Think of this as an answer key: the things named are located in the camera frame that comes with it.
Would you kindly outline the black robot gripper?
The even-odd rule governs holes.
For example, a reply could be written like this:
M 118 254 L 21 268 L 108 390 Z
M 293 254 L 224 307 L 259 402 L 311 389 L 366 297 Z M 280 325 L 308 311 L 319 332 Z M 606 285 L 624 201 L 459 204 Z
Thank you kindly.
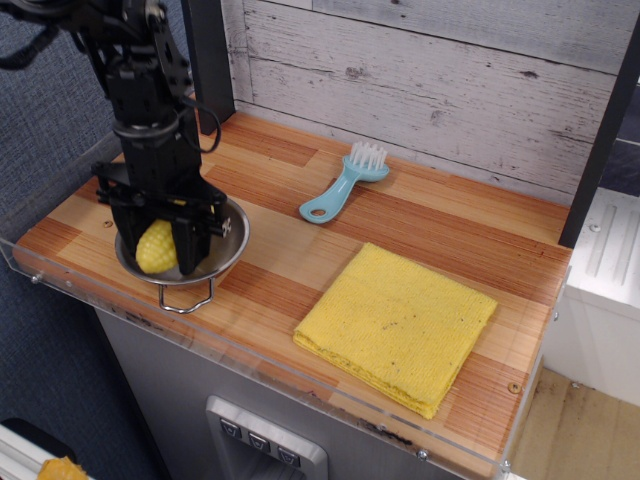
M 222 206 L 227 196 L 206 181 L 196 127 L 174 132 L 118 130 L 121 162 L 98 162 L 100 202 L 110 206 L 126 251 L 135 257 L 138 243 L 157 219 L 172 223 L 179 270 L 193 273 L 210 254 L 211 236 L 225 237 L 230 227 Z

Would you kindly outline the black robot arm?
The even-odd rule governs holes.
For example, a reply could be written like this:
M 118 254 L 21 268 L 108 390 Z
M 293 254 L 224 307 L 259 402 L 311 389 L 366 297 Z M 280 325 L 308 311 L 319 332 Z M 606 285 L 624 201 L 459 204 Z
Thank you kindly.
M 1 10 L 42 26 L 25 47 L 1 61 L 26 68 L 60 31 L 87 55 L 111 102 L 113 131 L 124 160 L 96 163 L 100 202 L 110 206 L 121 240 L 136 254 L 156 220 L 171 226 L 177 263 L 193 273 L 210 253 L 211 238 L 231 222 L 225 193 L 201 175 L 205 149 L 196 113 L 202 104 L 187 91 L 189 62 L 177 49 L 160 1 L 4 1 Z

